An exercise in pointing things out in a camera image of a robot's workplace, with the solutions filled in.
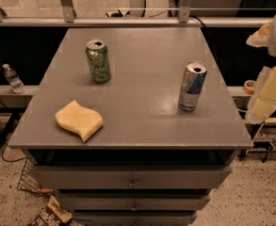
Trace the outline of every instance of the roll of tape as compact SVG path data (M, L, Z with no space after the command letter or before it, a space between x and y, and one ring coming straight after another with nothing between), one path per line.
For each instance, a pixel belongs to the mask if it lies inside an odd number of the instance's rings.
M256 82L254 80L247 80L243 85L243 90L247 94L253 95L254 93L254 86Z

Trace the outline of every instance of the plastic bottle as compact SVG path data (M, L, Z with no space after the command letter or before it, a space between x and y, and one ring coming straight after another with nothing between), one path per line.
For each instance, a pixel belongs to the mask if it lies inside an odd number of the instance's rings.
M8 80L8 83L11 85L14 92L17 94L24 93L25 92L24 83L20 79L16 71L8 64L4 64L3 68L4 68L4 76Z

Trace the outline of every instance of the drawer handle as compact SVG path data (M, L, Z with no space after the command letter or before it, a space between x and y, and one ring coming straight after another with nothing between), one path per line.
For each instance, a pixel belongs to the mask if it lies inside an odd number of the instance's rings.
M137 206L134 204L134 205L132 206L132 208L131 208L131 211L137 212L137 210L138 210L138 208L137 208Z
M136 187L137 186L137 184L135 183L135 180L133 178L130 180L130 183L128 184L128 186L129 187Z

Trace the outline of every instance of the bottle cap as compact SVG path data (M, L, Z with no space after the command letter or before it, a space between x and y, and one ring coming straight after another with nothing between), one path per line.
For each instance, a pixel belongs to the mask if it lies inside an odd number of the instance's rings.
M3 64L3 68L4 68L4 69L7 69L8 67L9 67L8 64Z

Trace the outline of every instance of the wire basket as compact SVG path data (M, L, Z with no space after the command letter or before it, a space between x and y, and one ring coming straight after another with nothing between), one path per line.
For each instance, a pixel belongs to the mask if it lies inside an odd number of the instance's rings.
M29 194L34 195L35 197L49 197L53 195L53 190L45 189L40 185L36 179L32 176L30 169L32 167L32 163L26 159L24 162L24 168L22 170L21 177L19 179L17 190L27 192Z

